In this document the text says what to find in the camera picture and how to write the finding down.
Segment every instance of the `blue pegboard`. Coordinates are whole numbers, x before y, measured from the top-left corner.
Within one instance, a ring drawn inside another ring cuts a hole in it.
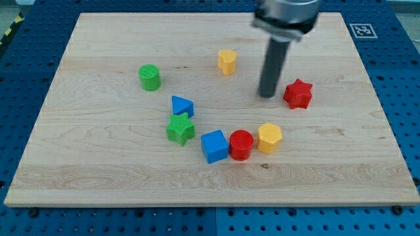
[[[253,0],[38,0],[0,61],[3,202],[80,12],[252,12]],[[324,0],[350,33],[411,174],[420,182],[420,55],[382,0]],[[30,214],[38,213],[31,218]],[[49,209],[0,205],[0,235],[418,235],[420,207]]]

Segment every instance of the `wood grain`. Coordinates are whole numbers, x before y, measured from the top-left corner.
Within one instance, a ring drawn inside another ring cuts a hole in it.
[[[81,14],[30,136],[10,207],[383,206],[420,202],[337,13],[292,43],[277,95],[256,93],[267,34],[250,14]],[[217,52],[238,53],[224,76]],[[162,86],[141,89],[156,64]],[[314,84],[307,110],[285,86]],[[194,101],[196,138],[169,142],[171,96]],[[200,136],[280,125],[283,143],[208,165]]]

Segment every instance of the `toy block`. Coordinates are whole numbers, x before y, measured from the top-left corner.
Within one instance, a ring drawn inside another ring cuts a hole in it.
[[[221,130],[201,136],[201,149],[207,163],[211,164],[228,157],[229,145]]]
[[[254,137],[246,130],[237,130],[229,139],[229,155],[237,161],[244,161],[251,156]]]
[[[159,69],[152,64],[142,66],[138,70],[142,88],[146,91],[155,91],[160,87]]]
[[[190,118],[194,115],[194,103],[185,98],[172,96],[172,111],[174,115],[180,115],[186,112],[188,118]]]
[[[236,68],[236,52],[233,50],[220,50],[217,67],[225,75],[232,75]]]
[[[312,93],[312,84],[296,79],[293,84],[286,86],[283,99],[289,103],[290,109],[308,108]]]
[[[180,115],[171,115],[170,120],[166,127],[168,140],[176,141],[183,147],[187,140],[196,135],[194,124],[189,120],[186,112]]]
[[[274,153],[282,142],[283,135],[279,126],[267,123],[258,128],[257,149],[263,153]]]

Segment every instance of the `green cylinder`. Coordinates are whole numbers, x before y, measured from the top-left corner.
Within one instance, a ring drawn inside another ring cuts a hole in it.
[[[138,76],[144,90],[155,91],[160,87],[159,69],[155,65],[147,64],[142,66],[138,70]]]

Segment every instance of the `blue triangular prism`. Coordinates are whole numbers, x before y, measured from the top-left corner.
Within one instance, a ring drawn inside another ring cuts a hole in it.
[[[194,104],[185,98],[172,96],[172,110],[174,115],[180,115],[186,112],[189,118],[194,115]]]

